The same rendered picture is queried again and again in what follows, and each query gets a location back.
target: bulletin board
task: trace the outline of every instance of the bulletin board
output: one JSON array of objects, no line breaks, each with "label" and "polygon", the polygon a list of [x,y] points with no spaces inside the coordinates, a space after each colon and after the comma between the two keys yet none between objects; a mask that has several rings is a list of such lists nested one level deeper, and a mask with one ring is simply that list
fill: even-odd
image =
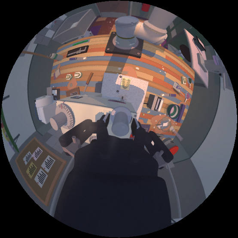
[{"label": "bulletin board", "polygon": [[48,207],[66,161],[45,148],[35,137],[15,161],[28,187]]}]

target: wooden handle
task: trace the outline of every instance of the wooden handle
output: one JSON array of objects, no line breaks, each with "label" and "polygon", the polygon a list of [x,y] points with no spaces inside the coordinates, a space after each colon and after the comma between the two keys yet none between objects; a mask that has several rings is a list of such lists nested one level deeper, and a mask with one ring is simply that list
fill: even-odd
[{"label": "wooden handle", "polygon": [[90,75],[89,75],[89,77],[88,77],[88,80],[87,80],[86,84],[89,84],[89,82],[90,82],[92,76],[93,76],[93,73],[90,73]]}]

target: red fire extinguisher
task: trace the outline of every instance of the red fire extinguisher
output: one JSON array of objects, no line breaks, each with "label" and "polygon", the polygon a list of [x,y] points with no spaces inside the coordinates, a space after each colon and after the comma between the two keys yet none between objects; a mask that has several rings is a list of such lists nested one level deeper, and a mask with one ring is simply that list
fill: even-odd
[{"label": "red fire extinguisher", "polygon": [[146,3],[143,3],[143,4],[142,4],[141,10],[142,10],[143,12],[148,12],[149,9],[150,9],[150,5],[149,5],[149,4],[146,4]]}]

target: white speckled mat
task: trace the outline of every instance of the white speckled mat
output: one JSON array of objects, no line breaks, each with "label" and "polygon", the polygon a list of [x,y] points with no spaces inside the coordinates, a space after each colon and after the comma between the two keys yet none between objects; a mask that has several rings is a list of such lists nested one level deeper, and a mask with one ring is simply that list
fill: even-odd
[{"label": "white speckled mat", "polygon": [[[131,79],[129,90],[121,89],[121,79],[127,78]],[[116,73],[104,73],[103,85],[102,85],[102,96],[113,99],[123,99],[127,102],[130,102],[137,112],[137,120],[140,117],[140,113],[143,107],[143,103],[146,96],[146,91],[148,88],[148,81],[142,79],[130,77],[127,75],[116,74]]]}]

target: green frame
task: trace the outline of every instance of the green frame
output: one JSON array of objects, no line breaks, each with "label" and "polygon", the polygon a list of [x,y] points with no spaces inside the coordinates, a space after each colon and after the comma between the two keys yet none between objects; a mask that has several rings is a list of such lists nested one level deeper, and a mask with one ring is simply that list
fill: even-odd
[{"label": "green frame", "polygon": [[11,136],[11,133],[6,125],[6,121],[5,121],[5,117],[4,117],[4,114],[3,114],[3,108],[1,109],[1,118],[2,118],[2,122],[3,122],[3,125],[4,125],[4,128],[5,128],[5,131],[11,141],[11,143],[13,144],[14,148],[17,150],[17,152],[19,153],[19,150],[18,150],[18,147],[17,145],[15,144],[14,140],[13,140],[13,137]]}]

